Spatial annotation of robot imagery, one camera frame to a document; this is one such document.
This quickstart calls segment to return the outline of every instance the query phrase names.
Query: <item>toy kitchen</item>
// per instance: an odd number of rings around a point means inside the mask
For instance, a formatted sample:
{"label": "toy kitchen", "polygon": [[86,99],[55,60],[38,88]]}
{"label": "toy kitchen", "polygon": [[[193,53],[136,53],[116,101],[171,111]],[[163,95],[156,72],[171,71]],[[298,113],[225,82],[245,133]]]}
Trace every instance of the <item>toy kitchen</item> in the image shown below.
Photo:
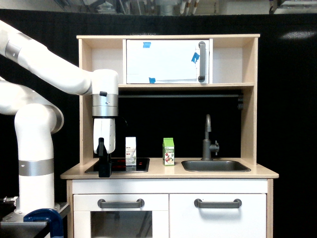
{"label": "toy kitchen", "polygon": [[273,237],[279,175],[257,164],[259,37],[77,37],[81,69],[118,73],[126,123],[112,158],[106,141],[94,153],[92,97],[80,96],[80,163],[61,175],[68,237]]}

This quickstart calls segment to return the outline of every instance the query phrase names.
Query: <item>cabinet door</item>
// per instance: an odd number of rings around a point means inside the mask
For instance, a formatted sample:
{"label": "cabinet door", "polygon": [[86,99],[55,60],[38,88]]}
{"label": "cabinet door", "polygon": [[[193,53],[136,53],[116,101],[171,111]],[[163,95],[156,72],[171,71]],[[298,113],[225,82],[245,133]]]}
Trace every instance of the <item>cabinet door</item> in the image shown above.
{"label": "cabinet door", "polygon": [[[239,208],[197,208],[196,199],[203,207],[214,202],[235,206],[235,199],[242,204]],[[170,195],[170,238],[265,238],[265,228],[266,194]]]}
{"label": "cabinet door", "polygon": [[205,77],[201,83],[208,83],[209,43],[127,40],[127,83],[198,83],[199,76]]}

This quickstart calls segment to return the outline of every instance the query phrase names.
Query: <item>oven window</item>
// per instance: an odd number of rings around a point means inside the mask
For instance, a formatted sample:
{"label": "oven window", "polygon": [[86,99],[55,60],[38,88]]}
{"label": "oven window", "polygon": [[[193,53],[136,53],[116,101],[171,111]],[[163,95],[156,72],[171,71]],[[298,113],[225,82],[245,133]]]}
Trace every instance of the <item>oven window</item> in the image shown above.
{"label": "oven window", "polygon": [[91,212],[92,238],[152,236],[152,211]]}

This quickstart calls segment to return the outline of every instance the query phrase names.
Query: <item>ceiling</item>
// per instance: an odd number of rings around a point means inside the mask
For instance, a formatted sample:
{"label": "ceiling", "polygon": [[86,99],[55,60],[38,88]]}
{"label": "ceiling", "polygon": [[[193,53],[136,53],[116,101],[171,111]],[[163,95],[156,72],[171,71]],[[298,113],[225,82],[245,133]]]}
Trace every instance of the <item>ceiling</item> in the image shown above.
{"label": "ceiling", "polygon": [[317,1],[294,0],[0,0],[0,8],[132,15],[315,13]]}

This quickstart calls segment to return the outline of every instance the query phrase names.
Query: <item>wooden shelf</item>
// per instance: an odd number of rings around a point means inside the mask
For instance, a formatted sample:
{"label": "wooden shelf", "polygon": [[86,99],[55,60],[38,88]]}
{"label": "wooden shelf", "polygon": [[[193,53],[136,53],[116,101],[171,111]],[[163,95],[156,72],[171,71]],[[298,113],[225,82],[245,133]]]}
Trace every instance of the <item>wooden shelf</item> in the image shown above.
{"label": "wooden shelf", "polygon": [[200,90],[242,90],[253,88],[254,83],[215,84],[119,84],[119,91],[200,91]]}
{"label": "wooden shelf", "polygon": [[[79,65],[87,71],[112,69],[118,72],[119,95],[145,94],[165,96],[222,94],[221,91],[241,91],[241,158],[257,164],[257,77],[259,34],[242,35],[134,35],[134,36],[77,36]],[[126,84],[127,40],[209,40],[209,83],[191,84]],[[80,164],[93,157],[92,98],[80,96]]]}

